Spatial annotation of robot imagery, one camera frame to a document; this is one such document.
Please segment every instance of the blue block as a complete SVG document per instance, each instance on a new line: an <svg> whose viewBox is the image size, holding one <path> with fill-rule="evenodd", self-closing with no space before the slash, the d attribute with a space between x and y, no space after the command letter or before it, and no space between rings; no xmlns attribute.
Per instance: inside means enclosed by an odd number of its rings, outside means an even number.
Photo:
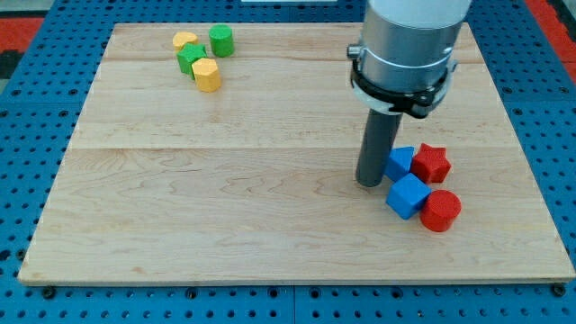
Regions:
<svg viewBox="0 0 576 324"><path fill-rule="evenodd" d="M393 182L402 179L410 172L414 147L395 148L390 152L384 174Z"/></svg>
<svg viewBox="0 0 576 324"><path fill-rule="evenodd" d="M412 173L392 185L386 203L404 220L422 209L432 190Z"/></svg>

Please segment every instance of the wooden table surface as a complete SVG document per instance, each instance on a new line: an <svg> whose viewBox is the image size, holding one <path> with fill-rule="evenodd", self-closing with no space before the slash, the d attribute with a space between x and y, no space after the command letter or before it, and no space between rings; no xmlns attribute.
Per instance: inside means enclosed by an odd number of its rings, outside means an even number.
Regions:
<svg viewBox="0 0 576 324"><path fill-rule="evenodd" d="M397 146L448 147L463 211L434 233L354 172L368 109L349 86L360 25L232 24L222 88L182 75L175 32L118 24L40 218L29 285L492 284L575 276L467 26L460 66Z"/></svg>

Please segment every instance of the toy block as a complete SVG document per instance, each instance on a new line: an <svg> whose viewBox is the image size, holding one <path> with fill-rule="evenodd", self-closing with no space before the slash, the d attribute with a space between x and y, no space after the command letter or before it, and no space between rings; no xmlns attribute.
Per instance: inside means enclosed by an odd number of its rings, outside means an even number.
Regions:
<svg viewBox="0 0 576 324"><path fill-rule="evenodd" d="M443 232L450 229L461 210L458 196L447 190L436 190L422 207L420 220L427 229Z"/></svg>
<svg viewBox="0 0 576 324"><path fill-rule="evenodd" d="M391 186L386 203L407 220L422 208L431 192L420 179L408 173Z"/></svg>
<svg viewBox="0 0 576 324"><path fill-rule="evenodd" d="M226 58L234 53L232 29L223 23L212 26L208 31L212 53L219 58Z"/></svg>
<svg viewBox="0 0 576 324"><path fill-rule="evenodd" d="M192 64L198 59L207 58L208 56L206 55L206 46L204 46L204 44L185 44L182 50L176 54L176 57L178 59L180 71L190 75L192 80L194 80Z"/></svg>
<svg viewBox="0 0 576 324"><path fill-rule="evenodd" d="M196 86L200 91L214 92L220 88L220 71L216 60L200 58L192 64L192 70L196 78Z"/></svg>
<svg viewBox="0 0 576 324"><path fill-rule="evenodd" d="M418 154L412 159L410 172L425 184L442 183L451 167L446 158L446 148L433 148L422 143Z"/></svg>
<svg viewBox="0 0 576 324"><path fill-rule="evenodd" d="M193 32L179 31L172 38L172 45L174 51L177 53L184 47L185 44L198 44L198 36Z"/></svg>
<svg viewBox="0 0 576 324"><path fill-rule="evenodd" d="M412 156L414 156L413 147L393 149L388 156L388 162L386 163L384 174L393 182L402 179L410 172Z"/></svg>

